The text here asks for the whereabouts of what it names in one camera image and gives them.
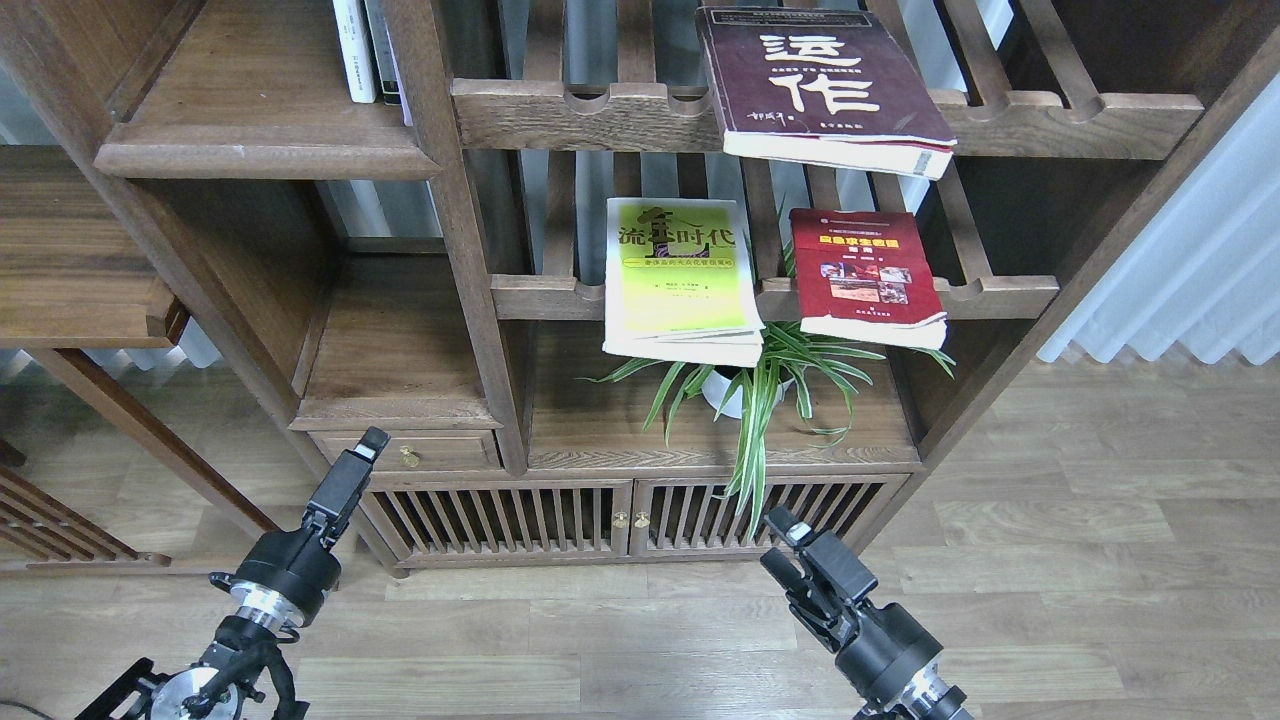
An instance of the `wooden cabinet leg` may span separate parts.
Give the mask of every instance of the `wooden cabinet leg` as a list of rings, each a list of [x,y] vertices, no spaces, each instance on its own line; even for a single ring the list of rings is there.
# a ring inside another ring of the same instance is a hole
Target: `wooden cabinet leg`
[[[201,497],[225,512],[250,537],[280,529],[87,355],[70,348],[27,352],[49,374],[173,470]]]

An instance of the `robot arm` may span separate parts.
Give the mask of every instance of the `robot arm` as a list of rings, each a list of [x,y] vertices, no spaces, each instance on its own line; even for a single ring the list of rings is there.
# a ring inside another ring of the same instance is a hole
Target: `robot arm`
[[[957,687],[938,676],[942,644],[895,603],[876,607],[867,596],[878,580],[831,530],[814,532],[786,507],[764,519],[795,550],[800,568],[778,548],[760,562],[786,591],[795,615],[836,653],[836,667],[867,705],[856,717],[972,720]]]
[[[209,577],[241,605],[218,625],[214,642],[198,661],[177,675],[165,675],[154,674],[151,660],[143,657],[76,720],[236,720],[246,698],[265,700],[253,688],[262,670],[279,698],[273,719],[302,720],[308,705],[294,697],[293,673],[279,646],[298,641],[298,628],[315,620],[338,584],[342,565],[330,550],[351,523],[374,461],[389,439],[383,430],[369,428],[329,469],[298,529],[264,534],[236,573]],[[131,707],[113,717],[111,712],[133,696]]]

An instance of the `wooden shelf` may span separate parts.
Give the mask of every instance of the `wooden shelf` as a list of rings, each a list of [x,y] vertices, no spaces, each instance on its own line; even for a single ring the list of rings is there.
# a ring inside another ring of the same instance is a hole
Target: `wooden shelf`
[[[489,414],[444,256],[348,259],[294,430],[483,429]]]
[[[588,286],[572,274],[573,245],[577,242],[572,214],[572,188],[575,160],[572,154],[552,155],[548,183],[550,186],[547,214],[547,247],[544,274],[508,275],[490,278],[498,318],[503,320],[603,320],[604,286]],[[682,178],[696,176],[698,168],[685,160]],[[812,202],[826,209],[838,209],[836,176],[829,168],[806,169]],[[687,183],[694,193],[705,196],[705,173],[700,182]],[[781,240],[778,217],[773,197],[773,183],[767,163],[742,161],[746,186],[749,222],[755,266],[759,275],[756,305],[765,320],[799,320],[800,304],[795,281],[778,277],[781,266]],[[635,178],[614,179],[614,193],[627,195],[621,186]],[[933,278],[933,287],[942,300],[947,316],[952,320],[982,320],[1038,318],[1057,295],[1057,281],[1052,275],[997,275],[982,245],[982,237],[969,211],[964,187],[956,169],[950,168],[936,183],[942,213],[946,215],[950,242],[955,249],[964,279],[959,284],[946,278]],[[897,179],[891,176],[872,176],[872,187],[883,210],[904,211],[905,202]]]
[[[977,3],[947,0],[942,5],[941,17],[970,91],[929,92],[956,132],[959,155],[1158,160],[1204,111],[1193,95],[1098,92],[1047,0],[1019,0],[1018,5],[1060,91],[1014,90]],[[897,3],[873,0],[869,9],[909,50]],[[652,45],[628,47],[644,41],[634,26],[620,23],[622,82],[607,87],[570,86],[558,77],[531,74],[527,68],[522,81],[456,79],[452,94],[463,146],[718,151],[719,133],[707,90],[654,82]],[[526,58],[558,60],[558,45],[563,44],[559,29],[556,22],[539,17],[535,6]],[[626,67],[637,64],[637,58],[648,67]]]
[[[352,102],[328,0],[210,0],[95,167],[152,178],[426,179],[401,109]]]
[[[671,446],[663,423],[641,430],[664,370],[650,368],[621,383],[594,384],[626,359],[600,351],[599,323],[547,323],[539,331],[534,396],[531,473],[596,473],[599,477],[724,477],[733,466],[739,423],[712,423],[713,410],[700,396],[681,405]],[[788,395],[769,424],[769,475],[911,473],[922,469],[908,430],[888,364],[863,365],[874,384],[859,389],[854,429],[835,447],[805,432]],[[813,382],[818,427],[844,424],[844,401],[826,383]]]
[[[0,347],[172,347],[187,314],[58,146],[0,146]]]

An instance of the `book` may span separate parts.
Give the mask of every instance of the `book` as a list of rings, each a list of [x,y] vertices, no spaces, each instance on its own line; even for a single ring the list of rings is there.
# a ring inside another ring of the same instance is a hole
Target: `book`
[[[361,0],[333,0],[333,14],[338,20],[338,45],[347,68],[347,91],[352,102],[372,102],[378,99],[374,83],[374,54],[370,45],[369,24]]]
[[[604,351],[754,366],[764,324],[737,202],[611,197],[607,208]]]
[[[387,31],[383,0],[365,0],[365,17],[369,19],[369,36],[374,41],[374,65],[378,68],[383,102],[399,105],[399,81],[396,77],[396,63],[392,60],[392,36]]]
[[[938,350],[946,311],[910,213],[791,210],[800,329]]]
[[[698,8],[724,152],[938,179],[956,143],[872,13]]]

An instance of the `red book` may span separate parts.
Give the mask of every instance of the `red book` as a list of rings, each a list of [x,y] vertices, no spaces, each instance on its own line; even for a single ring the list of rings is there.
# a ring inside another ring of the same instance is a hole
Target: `red book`
[[[724,152],[938,179],[955,132],[870,13],[695,12]]]
[[[938,350],[946,311],[910,213],[791,210],[800,329]]]

